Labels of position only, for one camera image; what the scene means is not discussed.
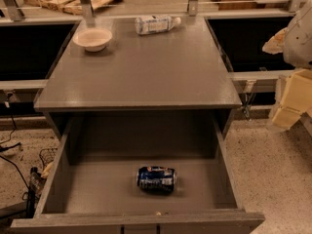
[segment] tile floor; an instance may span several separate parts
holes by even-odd
[[[253,234],[312,233],[312,137],[301,123],[273,134],[266,129],[266,112],[250,122],[240,114],[233,121],[226,146],[237,189],[248,212],[263,212],[266,220]],[[18,129],[3,146],[22,143],[0,155],[17,163],[28,179],[32,166],[42,170],[39,152],[59,141],[43,117],[17,118]],[[10,118],[0,118],[0,142],[12,131]],[[0,209],[21,202],[26,191],[17,170],[0,160]],[[0,220],[0,233],[10,220]]]

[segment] white bottle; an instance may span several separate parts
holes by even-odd
[[[154,33],[167,32],[181,24],[181,18],[171,16],[142,16],[136,19],[136,33],[149,35]]]

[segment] open drawer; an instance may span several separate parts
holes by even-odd
[[[12,228],[58,234],[250,233],[264,217],[244,211],[225,164],[222,134],[210,110],[73,114],[35,217],[17,219]],[[143,166],[175,168],[175,191],[142,191],[137,170]]]

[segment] soda can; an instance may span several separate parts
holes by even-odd
[[[136,183],[143,190],[173,192],[176,187],[176,171],[164,167],[142,167],[138,169]]]

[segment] white bowl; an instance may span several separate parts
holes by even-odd
[[[112,33],[108,29],[93,27],[76,32],[73,41],[86,51],[97,52],[104,49],[111,38]]]

